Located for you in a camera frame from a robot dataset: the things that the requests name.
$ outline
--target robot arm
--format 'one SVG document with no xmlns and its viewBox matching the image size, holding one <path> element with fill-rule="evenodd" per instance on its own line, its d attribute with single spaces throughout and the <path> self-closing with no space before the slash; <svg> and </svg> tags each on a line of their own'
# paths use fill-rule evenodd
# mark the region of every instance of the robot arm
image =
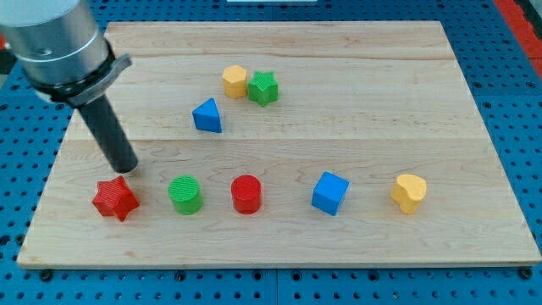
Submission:
<svg viewBox="0 0 542 305">
<path fill-rule="evenodd" d="M 113 169 L 133 170 L 137 157 L 105 96 L 130 57 L 115 57 L 88 3 L 2 0 L 0 32 L 38 95 L 79 110 Z"/>
</svg>

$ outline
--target blue block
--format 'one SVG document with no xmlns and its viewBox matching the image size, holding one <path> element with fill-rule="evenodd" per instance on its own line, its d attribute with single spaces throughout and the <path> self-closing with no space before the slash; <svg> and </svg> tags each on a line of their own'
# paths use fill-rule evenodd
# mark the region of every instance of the blue block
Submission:
<svg viewBox="0 0 542 305">
<path fill-rule="evenodd" d="M 324 172 L 312 192 L 312 205 L 335 216 L 340 204 L 345 199 L 349 184 L 347 180 L 337 175 Z"/>
<path fill-rule="evenodd" d="M 196 129 L 211 132 L 222 132 L 220 124 L 220 114 L 218 113 L 217 103 L 214 98 L 209 98 L 205 103 L 192 111 Z"/>
</svg>

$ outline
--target toy block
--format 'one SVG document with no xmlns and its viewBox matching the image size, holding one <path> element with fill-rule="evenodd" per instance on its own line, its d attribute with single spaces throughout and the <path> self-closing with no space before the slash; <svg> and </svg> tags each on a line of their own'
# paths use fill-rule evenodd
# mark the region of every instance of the toy block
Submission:
<svg viewBox="0 0 542 305">
<path fill-rule="evenodd" d="M 262 107 L 279 99 L 279 84 L 273 72 L 254 72 L 254 78 L 248 83 L 248 98 Z"/>
<path fill-rule="evenodd" d="M 222 132 L 220 113 L 214 98 L 209 98 L 205 103 L 194 109 L 192 116 L 194 117 L 196 129 L 216 133 Z"/>
<path fill-rule="evenodd" d="M 246 70 L 239 65 L 224 69 L 222 84 L 226 96 L 231 98 L 244 97 L 246 95 Z"/>
<path fill-rule="evenodd" d="M 98 181 L 98 193 L 92 203 L 102 216 L 116 216 L 120 221 L 124 221 L 131 210 L 139 207 L 136 196 L 123 176 L 111 181 Z"/>
<path fill-rule="evenodd" d="M 182 175 L 173 179 L 169 184 L 168 194 L 179 214 L 192 215 L 203 206 L 200 186 L 192 176 Z"/>
<path fill-rule="evenodd" d="M 350 182 L 330 172 L 324 172 L 312 192 L 312 205 L 335 216 L 345 199 Z"/>
<path fill-rule="evenodd" d="M 413 214 L 425 197 L 427 183 L 416 175 L 400 175 L 391 189 L 391 198 L 405 214 Z"/>
<path fill-rule="evenodd" d="M 254 214 L 262 206 L 262 184 L 252 175 L 235 178 L 231 195 L 235 210 L 241 214 Z"/>
</svg>

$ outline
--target green cylinder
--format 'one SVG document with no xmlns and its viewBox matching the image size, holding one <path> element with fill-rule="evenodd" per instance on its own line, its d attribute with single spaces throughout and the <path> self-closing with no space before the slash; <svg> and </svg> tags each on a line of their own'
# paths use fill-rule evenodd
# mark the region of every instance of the green cylinder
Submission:
<svg viewBox="0 0 542 305">
<path fill-rule="evenodd" d="M 175 178 L 169 184 L 168 194 L 175 210 L 180 214 L 192 215 L 202 208 L 200 186 L 192 176 L 182 175 Z"/>
</svg>

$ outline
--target green block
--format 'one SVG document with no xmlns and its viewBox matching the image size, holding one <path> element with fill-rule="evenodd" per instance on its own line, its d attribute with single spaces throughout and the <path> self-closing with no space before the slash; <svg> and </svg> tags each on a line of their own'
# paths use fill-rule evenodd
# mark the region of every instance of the green block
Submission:
<svg viewBox="0 0 542 305">
<path fill-rule="evenodd" d="M 168 194 L 175 210 L 180 214 L 191 215 L 202 208 L 200 186 L 192 176 L 183 175 L 175 178 L 169 184 Z"/>
<path fill-rule="evenodd" d="M 279 99 L 279 84 L 273 72 L 254 72 L 254 78 L 248 83 L 248 98 L 262 107 Z"/>
</svg>

